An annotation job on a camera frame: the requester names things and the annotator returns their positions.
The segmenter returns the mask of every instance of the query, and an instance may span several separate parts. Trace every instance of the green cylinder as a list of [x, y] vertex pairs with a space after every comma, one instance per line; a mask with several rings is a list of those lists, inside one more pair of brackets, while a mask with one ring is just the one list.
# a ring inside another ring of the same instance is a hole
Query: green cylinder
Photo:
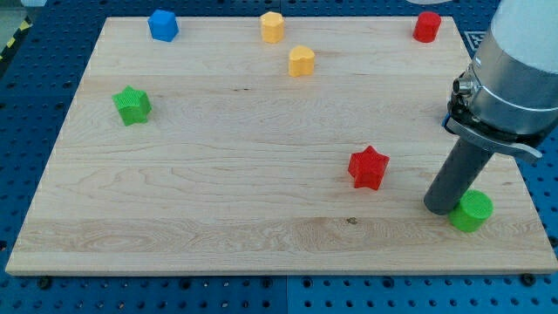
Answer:
[[463, 232], [474, 232], [493, 212], [493, 204], [484, 193], [466, 191], [448, 215], [450, 223]]

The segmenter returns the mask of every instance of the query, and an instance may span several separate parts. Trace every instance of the blue cube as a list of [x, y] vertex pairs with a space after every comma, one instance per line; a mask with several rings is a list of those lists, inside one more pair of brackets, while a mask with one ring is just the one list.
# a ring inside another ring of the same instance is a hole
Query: blue cube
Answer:
[[178, 33], [178, 25], [174, 12], [166, 10], [155, 10], [147, 20], [151, 37], [153, 39], [172, 42]]

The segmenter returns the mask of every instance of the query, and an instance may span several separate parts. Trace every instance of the green block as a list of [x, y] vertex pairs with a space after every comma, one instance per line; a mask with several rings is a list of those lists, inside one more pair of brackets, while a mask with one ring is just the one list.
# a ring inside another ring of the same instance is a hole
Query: green block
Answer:
[[113, 95], [112, 101], [114, 101], [125, 126], [147, 122], [151, 104], [146, 92], [127, 86], [121, 93]]
[[474, 232], [493, 212], [493, 204], [480, 191], [466, 191], [457, 206], [449, 214], [450, 223], [464, 232]]

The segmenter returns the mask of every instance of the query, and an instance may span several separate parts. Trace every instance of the wood grain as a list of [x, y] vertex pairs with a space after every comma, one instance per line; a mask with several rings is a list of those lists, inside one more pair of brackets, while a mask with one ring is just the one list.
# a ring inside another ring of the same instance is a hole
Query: wood grain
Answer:
[[[451, 18], [434, 43], [410, 17], [179, 18], [171, 43], [143, 17], [108, 18], [6, 270], [36, 276], [504, 274], [557, 269], [513, 159], [473, 184], [495, 212], [473, 234], [422, 197], [456, 138], [439, 122], [469, 62]], [[287, 75], [305, 44], [315, 74]], [[145, 125], [111, 95], [146, 90]], [[391, 157], [378, 191], [350, 154]]]

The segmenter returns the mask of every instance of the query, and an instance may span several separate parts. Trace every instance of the blue pegboard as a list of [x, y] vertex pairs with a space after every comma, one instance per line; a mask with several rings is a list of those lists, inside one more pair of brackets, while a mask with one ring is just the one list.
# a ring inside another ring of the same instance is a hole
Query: blue pegboard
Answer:
[[[259, 16], [267, 10], [285, 16], [415, 16], [434, 10], [454, 17], [473, 52], [498, 3], [454, 0], [425, 7], [404, 0], [50, 0], [0, 80], [0, 312], [558, 312], [556, 274], [521, 281], [520, 276], [43, 279], [3, 272], [106, 17], [147, 17], [155, 9], [178, 16]], [[557, 139], [555, 130], [541, 144], [544, 157], [536, 167], [519, 163], [555, 243]]]

